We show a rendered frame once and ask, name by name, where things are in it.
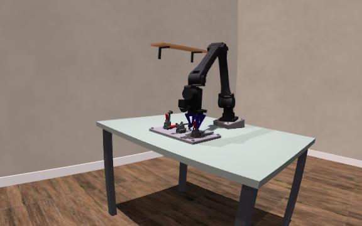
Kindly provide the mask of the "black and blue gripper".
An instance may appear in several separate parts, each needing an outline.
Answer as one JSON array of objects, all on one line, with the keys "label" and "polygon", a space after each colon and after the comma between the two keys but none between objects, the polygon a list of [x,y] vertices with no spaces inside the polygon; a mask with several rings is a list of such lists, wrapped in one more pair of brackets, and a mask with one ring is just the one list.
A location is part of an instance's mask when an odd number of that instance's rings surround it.
[{"label": "black and blue gripper", "polygon": [[[207,110],[201,109],[202,108],[202,99],[199,99],[199,100],[201,100],[200,110],[191,110],[191,109],[189,109],[188,113],[185,113],[185,116],[186,116],[186,118],[187,118],[187,120],[189,122],[190,127],[193,127],[193,121],[195,120],[195,124],[196,124],[197,129],[200,128],[200,125],[201,125],[202,121],[206,117],[206,115],[204,115],[203,113],[207,112]],[[192,123],[190,121],[190,116],[192,116]],[[198,125],[199,118],[201,118],[201,119],[200,119],[200,122],[199,122],[199,125]]]}]

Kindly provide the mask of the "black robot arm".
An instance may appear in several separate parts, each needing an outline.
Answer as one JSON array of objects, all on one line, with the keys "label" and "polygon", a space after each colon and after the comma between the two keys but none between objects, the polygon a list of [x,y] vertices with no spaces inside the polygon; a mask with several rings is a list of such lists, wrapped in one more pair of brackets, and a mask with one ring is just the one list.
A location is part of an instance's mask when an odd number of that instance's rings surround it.
[{"label": "black robot arm", "polygon": [[201,100],[199,99],[202,99],[202,89],[197,89],[199,87],[196,86],[205,86],[207,73],[216,58],[218,57],[221,79],[221,93],[218,94],[218,106],[220,108],[224,108],[224,113],[222,113],[222,117],[219,118],[219,121],[235,122],[236,120],[238,120],[238,116],[235,116],[233,112],[233,108],[235,106],[235,98],[234,94],[231,93],[229,88],[227,63],[227,51],[229,51],[228,47],[223,42],[211,43],[207,47],[207,51],[207,54],[199,63],[199,65],[190,72],[188,76],[188,85],[184,86],[184,90],[182,92],[182,96],[184,99],[178,100],[178,107],[180,108],[181,112],[187,112],[189,109],[200,110]]}]

